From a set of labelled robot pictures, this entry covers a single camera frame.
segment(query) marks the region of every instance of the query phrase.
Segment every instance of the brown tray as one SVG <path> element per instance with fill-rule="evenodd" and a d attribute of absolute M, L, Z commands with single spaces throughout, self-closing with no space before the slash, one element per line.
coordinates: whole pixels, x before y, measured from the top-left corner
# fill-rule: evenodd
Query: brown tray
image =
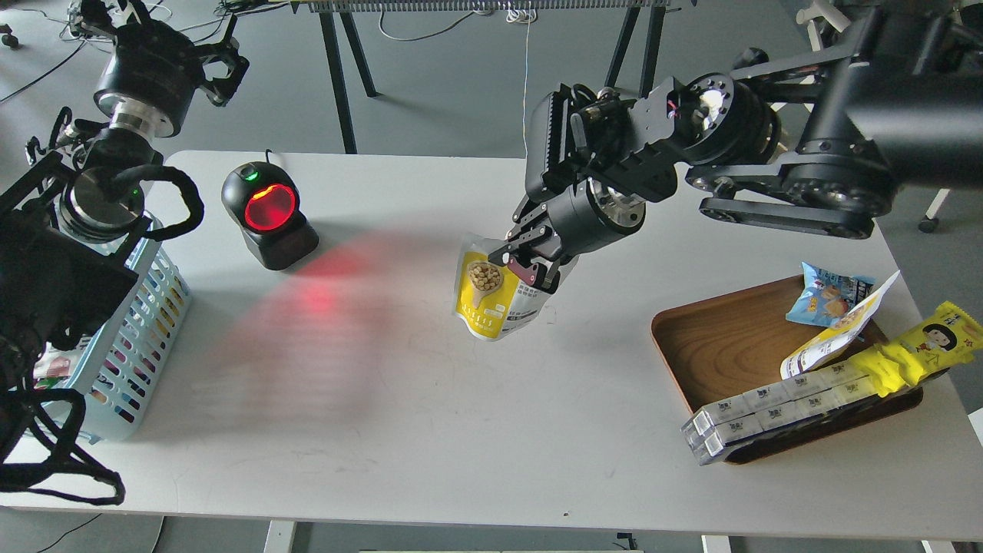
<path fill-rule="evenodd" d="M 822 331 L 791 323 L 785 313 L 802 293 L 802 276 L 668 309 L 652 320 L 652 339 L 690 413 L 781 379 L 779 366 L 792 351 Z M 845 359 L 887 341 L 871 321 L 846 351 Z M 745 463 L 910 409 L 921 389 L 865 402 L 821 423 L 759 440 L 735 451 L 727 462 Z"/>

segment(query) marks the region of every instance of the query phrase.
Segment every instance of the blue snack bag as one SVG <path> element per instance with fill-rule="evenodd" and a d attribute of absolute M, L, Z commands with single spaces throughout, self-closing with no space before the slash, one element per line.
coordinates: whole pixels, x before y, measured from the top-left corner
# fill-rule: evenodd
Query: blue snack bag
<path fill-rule="evenodd" d="M 802 263 L 805 289 L 785 318 L 793 323 L 831 327 L 874 289 L 867 276 L 841 276 Z"/>

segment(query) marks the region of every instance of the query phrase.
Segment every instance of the black robotic arm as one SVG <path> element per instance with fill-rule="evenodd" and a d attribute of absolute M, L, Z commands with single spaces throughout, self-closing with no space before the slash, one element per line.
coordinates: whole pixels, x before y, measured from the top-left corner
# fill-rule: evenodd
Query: black robotic arm
<path fill-rule="evenodd" d="M 675 193 L 681 161 L 685 181 L 713 195 L 704 215 L 844 238 L 867 238 L 903 184 L 978 187 L 983 36 L 898 4 L 820 51 L 768 61 L 752 50 L 729 73 L 670 78 L 638 100 L 561 86 L 533 114 L 526 196 L 490 260 L 554 290 L 559 266 L 633 234 L 646 202 Z M 814 106 L 778 155 L 773 102 Z M 783 203 L 736 200 L 741 190 Z"/>
<path fill-rule="evenodd" d="M 75 445 L 85 416 L 75 390 L 34 389 L 32 369 L 48 343 L 75 347 L 94 334 L 131 297 L 138 281 L 126 267 L 142 238 L 167 240 L 194 230 L 203 219 L 198 188 L 187 174 L 163 165 L 150 145 L 181 131 L 195 90 L 225 105 L 249 67 L 232 37 L 196 45 L 151 18 L 141 0 L 118 0 L 123 25 L 115 27 L 101 0 L 82 0 L 69 10 L 75 36 L 112 39 L 113 54 L 93 100 L 106 122 L 72 119 L 63 108 L 48 143 L 31 139 L 31 168 L 0 195 L 0 492 L 30 491 L 95 505 L 119 504 L 119 474 Z M 208 79 L 204 66 L 221 62 L 227 75 Z M 71 164 L 63 160 L 62 152 Z M 142 181 L 170 182 L 188 208 L 186 220 L 151 228 Z M 108 255 L 89 244 L 115 244 Z M 71 406 L 59 424 L 47 401 Z M 26 431 L 50 452 L 38 463 L 8 463 Z M 37 488 L 54 473 L 90 476 L 113 488 L 102 498 L 82 498 Z"/>

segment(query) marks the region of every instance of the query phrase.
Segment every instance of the white table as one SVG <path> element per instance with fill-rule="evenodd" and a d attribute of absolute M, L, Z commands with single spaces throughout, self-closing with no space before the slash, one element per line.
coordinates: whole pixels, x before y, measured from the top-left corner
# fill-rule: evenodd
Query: white table
<path fill-rule="evenodd" d="M 915 409 L 744 466 L 698 466 L 679 434 L 687 412 L 652 317 L 802 260 L 883 281 L 896 266 L 879 232 L 715 222 L 681 184 L 638 234 L 584 256 L 531 326 L 488 343 L 450 314 L 454 268 L 465 232 L 509 228 L 522 160 L 275 155 L 321 244 L 274 273 L 219 202 L 226 174 L 256 159 L 170 160 L 207 205 L 200 229 L 165 244 L 195 304 L 143 427 L 89 448 L 123 475 L 119 511 L 983 540 L 983 451 L 948 378 Z M 148 205 L 184 214 L 163 190 Z M 899 282 L 879 325 L 919 320 Z"/>

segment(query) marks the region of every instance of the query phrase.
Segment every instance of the red scanner light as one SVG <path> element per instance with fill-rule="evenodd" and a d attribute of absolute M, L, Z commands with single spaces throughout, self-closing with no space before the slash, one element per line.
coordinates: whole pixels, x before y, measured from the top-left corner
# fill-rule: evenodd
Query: red scanner light
<path fill-rule="evenodd" d="M 256 192 L 246 204 L 246 224 L 266 232 L 283 226 L 297 210 L 297 194 L 290 187 L 275 183 Z"/>

